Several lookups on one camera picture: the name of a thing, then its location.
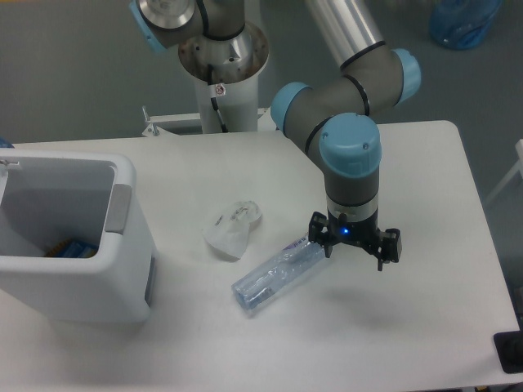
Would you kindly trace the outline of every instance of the black cable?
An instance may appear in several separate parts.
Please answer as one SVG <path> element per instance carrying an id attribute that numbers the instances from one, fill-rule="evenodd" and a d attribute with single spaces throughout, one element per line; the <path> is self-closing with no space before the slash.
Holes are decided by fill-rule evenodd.
<path id="1" fill-rule="evenodd" d="M 311 143 L 312 143 L 312 140 L 314 139 L 314 136 L 316 136 L 316 133 L 318 133 L 318 131 L 323 128 L 323 126 L 325 125 L 325 123 L 330 120 L 333 116 L 329 116 L 325 119 L 323 119 L 322 121 L 320 121 L 320 123 L 318 125 L 316 125 L 314 127 L 314 129 L 312 130 L 312 132 L 310 133 L 309 137 L 307 137 L 307 140 L 305 142 L 305 149 L 303 150 L 303 152 L 305 153 L 305 155 L 308 157 L 309 156 L 309 148 L 311 147 Z"/>
<path id="2" fill-rule="evenodd" d="M 212 65 L 207 65 L 207 85 L 212 85 Z M 227 129 L 227 125 L 225 121 L 223 120 L 223 117 L 221 116 L 220 107 L 218 106 L 218 100 L 216 97 L 211 97 L 211 105 L 214 111 L 216 112 L 216 116 L 218 117 L 218 122 L 220 123 L 220 128 L 222 133 L 229 133 L 229 130 Z"/>
<path id="3" fill-rule="evenodd" d="M 500 390 L 499 392 L 510 392 L 510 391 L 516 389 L 518 386 L 523 386 L 523 382 L 519 382 L 517 384 L 509 385 L 509 386 L 503 388 L 502 390 Z"/>
<path id="4" fill-rule="evenodd" d="M 366 47 L 363 51 L 359 51 L 355 55 L 353 55 L 350 59 L 345 60 L 342 65 L 340 65 L 340 71 L 343 71 L 346 67 L 349 66 L 350 63 L 358 60 L 361 56 L 366 55 L 370 51 L 373 51 L 377 47 L 382 47 L 385 45 L 385 41 L 378 41 L 376 43 L 373 43 L 370 47 Z"/>
<path id="5" fill-rule="evenodd" d="M 207 9 L 203 0 L 196 0 L 196 5 L 198 6 L 199 13 L 202 16 L 202 25 L 203 25 L 203 35 L 207 34 L 209 31 L 209 15 L 207 14 Z"/>
<path id="6" fill-rule="evenodd" d="M 365 116 L 370 115 L 370 103 L 369 98 L 367 97 L 367 92 L 365 91 L 364 87 L 361 85 L 360 82 L 356 78 L 354 78 L 351 75 L 343 75 L 345 79 L 348 79 L 354 84 L 354 86 L 358 89 L 358 92 L 360 93 L 361 100 L 363 101 L 363 106 L 365 110 Z"/>

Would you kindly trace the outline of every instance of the blue joint cap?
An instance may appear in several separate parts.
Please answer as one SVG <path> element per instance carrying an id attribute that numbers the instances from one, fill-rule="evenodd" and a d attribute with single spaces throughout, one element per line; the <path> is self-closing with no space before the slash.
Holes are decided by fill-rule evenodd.
<path id="1" fill-rule="evenodd" d="M 382 160 L 378 126 L 367 116 L 354 113 L 332 117 L 321 131 L 320 154 L 338 175 L 364 178 L 378 169 Z"/>
<path id="2" fill-rule="evenodd" d="M 419 90 L 422 84 L 422 70 L 419 68 L 416 57 L 412 56 L 405 49 L 393 49 L 392 51 L 400 57 L 401 66 L 403 67 L 403 91 L 398 101 L 399 104 L 416 94 Z"/>
<path id="3" fill-rule="evenodd" d="M 141 16 L 140 11 L 138 11 L 138 7 L 136 6 L 134 0 L 132 0 L 129 3 L 129 9 L 131 10 L 132 15 L 134 16 L 134 20 L 138 23 L 138 27 L 140 27 L 141 33 L 144 34 L 145 40 L 147 41 L 153 52 L 162 53 L 163 51 L 166 51 L 167 49 L 165 48 L 165 46 L 162 45 L 160 41 L 156 39 L 153 32 L 150 31 L 149 26 L 145 22 L 144 18 Z"/>
<path id="4" fill-rule="evenodd" d="M 289 83 L 276 93 L 272 104 L 270 104 L 272 121 L 275 122 L 276 126 L 278 126 L 283 133 L 285 133 L 285 115 L 287 114 L 288 108 L 297 94 L 304 88 L 310 88 L 310 86 L 300 82 Z"/>

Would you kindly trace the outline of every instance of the plastic water bottle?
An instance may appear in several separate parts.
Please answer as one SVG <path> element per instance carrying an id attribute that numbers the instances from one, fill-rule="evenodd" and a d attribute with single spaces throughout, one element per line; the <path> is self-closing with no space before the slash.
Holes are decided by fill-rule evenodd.
<path id="1" fill-rule="evenodd" d="M 232 291 L 245 311 L 254 310 L 324 258 L 319 244 L 302 237 L 233 284 Z"/>
<path id="2" fill-rule="evenodd" d="M 431 36 L 444 47 L 470 49 L 483 41 L 503 0 L 440 0 L 432 11 Z"/>

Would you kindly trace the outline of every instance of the metal tube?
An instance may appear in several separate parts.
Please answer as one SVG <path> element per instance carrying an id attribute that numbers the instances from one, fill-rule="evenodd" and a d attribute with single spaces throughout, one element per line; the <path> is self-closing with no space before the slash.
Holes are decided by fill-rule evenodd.
<path id="1" fill-rule="evenodd" d="M 244 0 L 203 0 L 208 14 L 208 31 L 211 39 L 230 39 L 238 35 L 245 25 Z"/>
<path id="2" fill-rule="evenodd" d="M 363 0 L 306 0 L 306 4 L 339 66 L 383 41 Z"/>

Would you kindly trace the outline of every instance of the metal clamp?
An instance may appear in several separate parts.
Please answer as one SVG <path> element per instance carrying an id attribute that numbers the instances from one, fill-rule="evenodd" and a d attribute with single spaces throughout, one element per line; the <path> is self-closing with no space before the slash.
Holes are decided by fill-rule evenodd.
<path id="1" fill-rule="evenodd" d="M 341 221 L 341 216 L 332 218 Z M 325 257 L 331 256 L 334 245 L 345 243 L 361 247 L 369 255 L 375 256 L 378 259 L 378 271 L 383 270 L 383 264 L 400 261 L 401 236 L 398 229 L 381 231 L 372 219 L 348 226 L 343 225 L 341 229 L 337 229 L 338 226 L 319 212 L 314 212 L 309 221 L 309 241 L 321 245 L 324 248 Z"/>
<path id="2" fill-rule="evenodd" d="M 327 209 L 336 219 L 345 214 L 347 222 L 361 222 L 370 218 L 378 209 L 378 194 L 360 206 L 343 206 L 327 196 Z"/>
<path id="3" fill-rule="evenodd" d="M 153 132 L 154 136 L 158 136 L 160 134 L 160 132 L 159 132 L 158 128 L 156 127 L 156 124 L 153 121 L 151 121 L 149 115 L 147 114 L 147 108 L 145 106 L 142 106 L 141 111 L 144 114 L 144 123 L 145 123 L 145 126 L 148 128 L 148 131 Z"/>

